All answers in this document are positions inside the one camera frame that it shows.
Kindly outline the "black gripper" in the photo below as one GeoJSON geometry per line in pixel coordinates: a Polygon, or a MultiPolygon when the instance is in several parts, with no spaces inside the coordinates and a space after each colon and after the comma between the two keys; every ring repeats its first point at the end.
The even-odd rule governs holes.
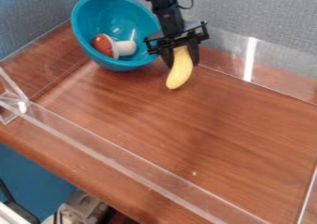
{"type": "Polygon", "coordinates": [[[149,54],[160,54],[168,67],[172,68],[176,62],[174,48],[184,45],[189,48],[193,64],[198,65],[200,44],[208,39],[208,22],[204,20],[186,20],[182,32],[165,35],[162,31],[157,31],[143,39],[143,42],[146,43],[149,54]]]}

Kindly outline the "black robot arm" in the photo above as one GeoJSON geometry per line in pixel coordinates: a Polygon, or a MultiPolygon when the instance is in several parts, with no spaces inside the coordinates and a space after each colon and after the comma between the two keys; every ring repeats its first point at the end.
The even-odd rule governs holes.
{"type": "Polygon", "coordinates": [[[150,55],[161,55],[169,68],[176,62],[176,49],[186,46],[190,60],[194,65],[200,63],[200,44],[209,39],[208,23],[185,20],[181,10],[185,7],[178,0],[146,0],[151,3],[153,13],[157,15],[160,30],[149,35],[143,42],[150,55]]]}

